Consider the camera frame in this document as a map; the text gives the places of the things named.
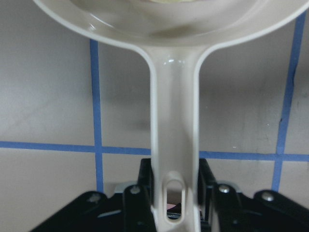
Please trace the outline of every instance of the metal screw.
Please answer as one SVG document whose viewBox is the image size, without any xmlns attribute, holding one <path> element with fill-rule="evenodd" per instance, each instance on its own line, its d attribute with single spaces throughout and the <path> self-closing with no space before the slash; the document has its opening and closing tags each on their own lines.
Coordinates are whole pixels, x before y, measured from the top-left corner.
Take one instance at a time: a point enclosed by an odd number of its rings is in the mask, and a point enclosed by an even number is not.
<svg viewBox="0 0 309 232">
<path fill-rule="evenodd" d="M 230 188 L 227 185 L 220 185 L 219 191 L 222 192 L 222 193 L 228 193 L 230 191 Z"/>
<path fill-rule="evenodd" d="M 101 196 L 97 193 L 94 193 L 91 195 L 91 197 L 89 197 L 89 199 L 87 200 L 90 203 L 98 203 L 99 200 L 101 200 Z"/>
<path fill-rule="evenodd" d="M 274 200 L 274 196 L 270 192 L 263 192 L 262 198 L 268 202 L 272 202 Z"/>
<path fill-rule="evenodd" d="M 140 187 L 134 185 L 131 189 L 130 189 L 130 192 L 132 194 L 139 194 L 140 193 Z"/>
</svg>

